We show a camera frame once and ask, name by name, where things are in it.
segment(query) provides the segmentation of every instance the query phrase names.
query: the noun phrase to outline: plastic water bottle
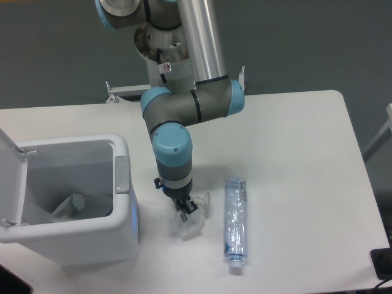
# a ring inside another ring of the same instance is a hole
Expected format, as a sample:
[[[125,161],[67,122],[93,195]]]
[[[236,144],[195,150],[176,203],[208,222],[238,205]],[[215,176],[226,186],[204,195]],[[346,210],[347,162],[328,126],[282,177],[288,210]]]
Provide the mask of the plastic water bottle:
[[[225,187],[225,257],[230,269],[241,270],[247,257],[247,195],[241,177],[229,178]]]

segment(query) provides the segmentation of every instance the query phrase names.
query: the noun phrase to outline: white trash bin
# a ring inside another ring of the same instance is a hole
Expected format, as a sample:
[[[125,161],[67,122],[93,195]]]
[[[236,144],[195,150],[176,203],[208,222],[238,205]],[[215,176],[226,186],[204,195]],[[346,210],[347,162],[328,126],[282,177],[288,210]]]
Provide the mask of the white trash bin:
[[[102,217],[52,222],[50,214],[72,193],[108,195],[113,210]],[[64,266],[136,256],[137,200],[122,136],[16,144],[0,129],[0,243],[20,243]]]

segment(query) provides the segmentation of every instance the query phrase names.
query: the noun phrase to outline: crumpled plastic bag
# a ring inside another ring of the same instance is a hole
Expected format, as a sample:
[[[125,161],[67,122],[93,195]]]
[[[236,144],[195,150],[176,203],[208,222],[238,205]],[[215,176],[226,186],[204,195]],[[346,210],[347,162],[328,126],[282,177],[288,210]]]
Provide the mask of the crumpled plastic bag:
[[[185,241],[202,234],[204,220],[208,217],[211,196],[207,192],[203,197],[191,197],[190,199],[195,202],[197,209],[191,214],[176,211],[174,216],[178,233]]]
[[[50,214],[50,219],[52,222],[78,221],[108,216],[112,211],[113,199],[108,195],[72,193]]]

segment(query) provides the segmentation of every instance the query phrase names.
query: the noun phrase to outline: gray floor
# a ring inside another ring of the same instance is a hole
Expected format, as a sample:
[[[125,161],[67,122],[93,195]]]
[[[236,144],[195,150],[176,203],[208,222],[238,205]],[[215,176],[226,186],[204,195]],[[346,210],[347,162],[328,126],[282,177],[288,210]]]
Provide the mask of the gray floor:
[[[94,1],[0,4],[0,108],[102,103],[112,86],[148,82],[135,28],[109,32]],[[335,89],[360,148],[392,103],[392,1],[216,0],[227,68],[246,65],[248,94]],[[392,197],[392,139],[367,164]]]

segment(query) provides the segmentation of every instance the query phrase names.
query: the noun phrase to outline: trash bin lid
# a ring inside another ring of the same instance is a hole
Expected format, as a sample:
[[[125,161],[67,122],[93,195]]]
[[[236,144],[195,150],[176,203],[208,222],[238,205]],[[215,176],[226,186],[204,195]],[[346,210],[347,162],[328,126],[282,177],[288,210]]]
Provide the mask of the trash bin lid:
[[[0,129],[0,225],[20,225],[27,178],[26,153]]]

